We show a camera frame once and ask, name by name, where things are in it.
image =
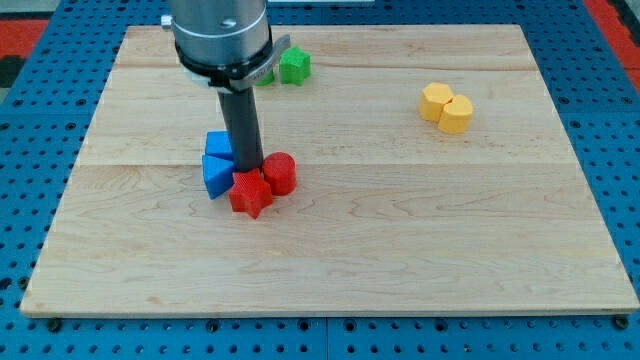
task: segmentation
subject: black shaft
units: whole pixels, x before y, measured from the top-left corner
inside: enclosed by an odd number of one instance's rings
[[[218,98],[236,171],[247,172],[262,167],[264,158],[253,88],[231,94],[218,91]]]

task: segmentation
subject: blue pegboard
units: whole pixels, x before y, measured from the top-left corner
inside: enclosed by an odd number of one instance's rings
[[[63,0],[0,107],[0,358],[636,359],[640,317],[31,320],[31,274],[127,25],[156,0]],[[273,24],[520,24],[640,291],[640,100],[579,1],[269,8]]]

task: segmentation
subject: yellow block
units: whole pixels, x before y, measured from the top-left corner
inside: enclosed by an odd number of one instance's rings
[[[462,134],[467,131],[472,115],[471,100],[464,95],[456,95],[444,106],[438,129],[447,134]]]
[[[423,119],[438,122],[442,108],[453,98],[453,91],[447,84],[430,83],[422,90],[418,111]]]

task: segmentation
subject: green block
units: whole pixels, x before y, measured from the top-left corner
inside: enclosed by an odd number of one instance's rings
[[[256,86],[267,86],[271,84],[275,79],[276,77],[273,75],[273,70],[271,70],[265,77],[263,77],[256,83]]]
[[[302,86],[311,75],[311,55],[298,46],[287,49],[280,56],[280,82]]]

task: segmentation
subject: blue block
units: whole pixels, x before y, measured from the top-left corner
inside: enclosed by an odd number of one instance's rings
[[[207,133],[207,144],[204,153],[220,159],[233,161],[231,142],[226,131],[210,131]]]
[[[211,200],[224,194],[233,185],[233,162],[202,155],[202,175]]]

